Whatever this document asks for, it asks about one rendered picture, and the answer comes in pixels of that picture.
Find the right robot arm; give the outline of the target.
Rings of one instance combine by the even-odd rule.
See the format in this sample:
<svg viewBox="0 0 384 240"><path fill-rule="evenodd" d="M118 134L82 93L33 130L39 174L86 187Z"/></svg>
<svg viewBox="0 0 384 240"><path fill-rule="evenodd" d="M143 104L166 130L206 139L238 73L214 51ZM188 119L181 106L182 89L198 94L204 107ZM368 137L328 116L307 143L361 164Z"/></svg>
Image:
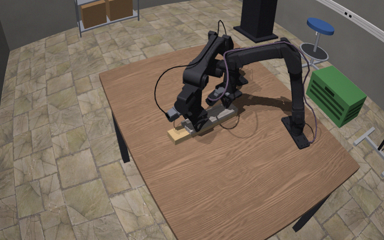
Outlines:
<svg viewBox="0 0 384 240"><path fill-rule="evenodd" d="M181 114L187 114L196 102L202 99L202 90L209 82L209 69L218 54L222 55L234 49L234 43L229 35L217 36L217 32L208 32L208 42L201 53L190 62L182 76L182 91L174 103L175 109ZM199 62L198 62L199 61ZM198 63L196 63L198 62ZM196 63L195 65L192 65ZM240 72L238 72L237 86L248 84ZM206 85L206 86L205 86Z"/></svg>

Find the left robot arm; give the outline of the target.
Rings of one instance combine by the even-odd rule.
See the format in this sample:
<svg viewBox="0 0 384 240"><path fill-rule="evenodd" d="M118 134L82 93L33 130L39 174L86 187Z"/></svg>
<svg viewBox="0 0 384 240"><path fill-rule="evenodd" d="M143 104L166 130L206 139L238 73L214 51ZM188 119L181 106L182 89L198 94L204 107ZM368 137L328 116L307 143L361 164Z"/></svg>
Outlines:
<svg viewBox="0 0 384 240"><path fill-rule="evenodd" d="M282 117L281 121L297 147L301 150L309 147L310 142L303 133L306 122L301 54L295 47L293 47L293 45L286 43L274 43L243 49L240 51L228 52L225 58L228 67L228 83L234 84L238 81L238 68L243 68L243 66L254 62L283 58L290 77L292 116ZM223 79L227 81L225 61L223 59L214 59L207 75L221 78L223 73Z"/></svg>

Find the light wooden plank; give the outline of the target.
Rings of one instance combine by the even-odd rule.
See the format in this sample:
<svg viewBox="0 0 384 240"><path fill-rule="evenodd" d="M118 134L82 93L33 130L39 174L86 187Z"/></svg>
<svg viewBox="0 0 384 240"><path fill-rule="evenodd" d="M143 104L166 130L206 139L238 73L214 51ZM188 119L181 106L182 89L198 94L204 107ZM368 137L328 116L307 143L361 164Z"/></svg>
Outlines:
<svg viewBox="0 0 384 240"><path fill-rule="evenodd" d="M167 136L174 143L174 145L177 145L177 144L179 144L179 143L181 143L183 141L186 141L186 140L188 140L188 139L190 139L190 138L192 138L192 137L194 137L194 136L196 136L196 135L198 135L198 134L200 134L200 133L202 133L202 132L204 132L204 131L206 131L206 130L214 127L214 126L217 126L217 125L219 125L219 124L221 124L221 123L223 123L223 122L225 122L225 121L227 121L227 120L237 116L237 113L238 112L236 112L236 113L234 113L234 114L232 114L232 115L230 115L230 116L228 116L228 117L226 117L226 118L224 118L224 119L222 119L222 120L220 120L220 121L218 121L218 122L216 122L216 123L214 123L214 124L204 128L202 130L200 130L199 132L191 134L191 135L188 133L188 131L182 125L179 125L179 126L173 128L171 130L168 130L167 131Z"/></svg>

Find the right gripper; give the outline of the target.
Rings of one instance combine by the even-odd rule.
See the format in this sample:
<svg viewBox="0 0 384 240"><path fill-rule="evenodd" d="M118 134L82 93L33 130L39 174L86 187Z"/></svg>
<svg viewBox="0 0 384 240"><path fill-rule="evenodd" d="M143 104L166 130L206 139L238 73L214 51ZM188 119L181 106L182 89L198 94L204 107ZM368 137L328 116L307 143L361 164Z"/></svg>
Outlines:
<svg viewBox="0 0 384 240"><path fill-rule="evenodd" d="M176 114L178 114L179 116L182 115L185 120L189 119L192 122L192 125L195 131L199 132L203 127L203 125L209 120L209 118L207 117L208 112L201 106L201 104L202 104L202 99L196 102L187 114L179 113L174 106L171 109L169 109L167 112L169 113L170 117L173 117ZM200 126L198 128L199 124Z"/></svg>

